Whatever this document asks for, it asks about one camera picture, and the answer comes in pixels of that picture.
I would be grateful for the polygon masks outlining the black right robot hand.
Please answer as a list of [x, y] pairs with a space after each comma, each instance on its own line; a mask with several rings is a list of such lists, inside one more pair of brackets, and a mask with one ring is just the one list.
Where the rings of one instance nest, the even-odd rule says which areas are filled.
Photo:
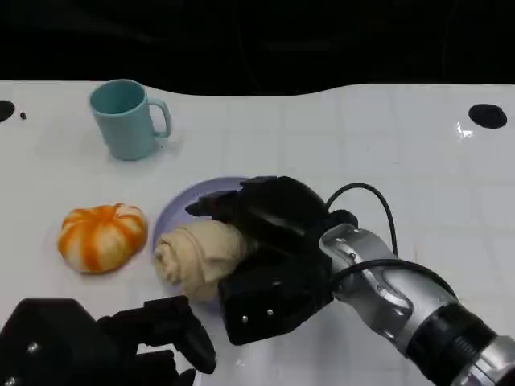
[[317, 193], [291, 177], [245, 179], [236, 190], [200, 196], [186, 212], [232, 225], [253, 245], [232, 277], [283, 269], [329, 275], [352, 264], [343, 253], [324, 251], [321, 238], [341, 224], [357, 227], [357, 218], [346, 210], [330, 212]]

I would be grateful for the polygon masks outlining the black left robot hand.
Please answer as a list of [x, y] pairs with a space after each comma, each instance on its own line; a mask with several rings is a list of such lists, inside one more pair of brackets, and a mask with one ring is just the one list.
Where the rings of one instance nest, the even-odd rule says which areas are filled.
[[[97, 320], [121, 358], [121, 385], [192, 385], [198, 372], [212, 374], [216, 352], [208, 332], [183, 295], [147, 301]], [[179, 372], [172, 350], [138, 353], [140, 345], [172, 345], [192, 365]]]

